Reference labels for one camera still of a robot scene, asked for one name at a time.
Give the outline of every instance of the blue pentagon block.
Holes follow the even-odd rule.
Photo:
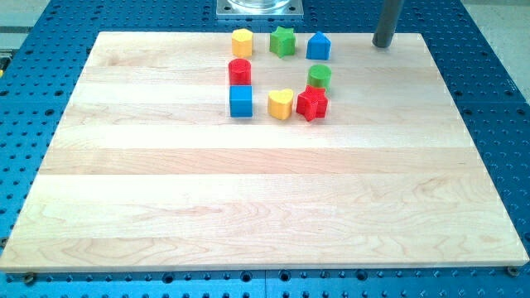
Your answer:
[[[308,42],[306,59],[328,60],[330,58],[331,41],[318,31]]]
[[[230,117],[252,117],[252,86],[230,86]]]

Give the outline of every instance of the red block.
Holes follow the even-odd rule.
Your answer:
[[[250,62],[246,59],[234,59],[229,63],[230,85],[251,85]]]
[[[328,107],[325,88],[315,88],[307,85],[306,90],[298,95],[296,112],[304,115],[307,121],[323,118]]]

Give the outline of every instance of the yellow block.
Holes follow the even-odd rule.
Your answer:
[[[253,33],[248,29],[238,29],[232,32],[232,53],[238,58],[252,55]]]
[[[276,119],[285,120],[292,113],[292,98],[294,92],[291,89],[282,91],[273,90],[268,93],[268,113]]]

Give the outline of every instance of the green block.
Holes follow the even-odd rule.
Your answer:
[[[307,84],[317,88],[325,88],[326,90],[330,87],[331,70],[326,65],[313,65],[309,68],[309,74],[307,75]]]
[[[282,58],[285,55],[295,55],[295,30],[279,26],[271,33],[269,50]]]

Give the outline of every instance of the red cylinder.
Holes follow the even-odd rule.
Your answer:
[[[229,63],[230,85],[250,85],[250,62],[246,59],[234,59]]]

